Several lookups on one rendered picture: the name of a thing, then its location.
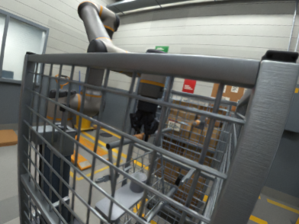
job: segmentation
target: shopping cart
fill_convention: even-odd
[[[74,78],[78,67],[86,70],[85,82]],[[86,83],[90,69],[105,69],[101,87]],[[21,223],[247,223],[280,142],[298,69],[267,58],[26,55],[18,144]],[[110,71],[132,74],[130,90],[109,88]],[[161,101],[137,95],[140,73],[169,77]],[[69,76],[69,92],[83,88],[79,111],[69,107],[69,95],[66,104],[58,94],[49,98],[51,87],[59,92],[62,75]],[[220,83],[217,96],[173,91],[176,77]],[[226,101],[225,85],[249,90],[238,103]],[[86,88],[102,93],[96,117],[83,113]],[[129,99],[122,130],[102,119],[107,93]],[[137,100],[161,106],[149,142],[128,129]],[[47,119],[49,103],[60,120],[56,112]],[[63,120],[70,114],[79,116],[77,130]],[[83,118],[97,125],[93,150],[80,142]],[[97,153],[101,128],[120,136],[106,145],[108,160]],[[71,163],[70,153],[75,150],[76,164],[79,149],[92,157],[90,174]],[[101,165],[107,168],[97,172]]]

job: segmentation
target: exit sign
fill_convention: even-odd
[[[169,50],[169,46],[156,46],[155,49],[156,49],[156,50],[161,50],[161,51],[167,53],[168,50]]]

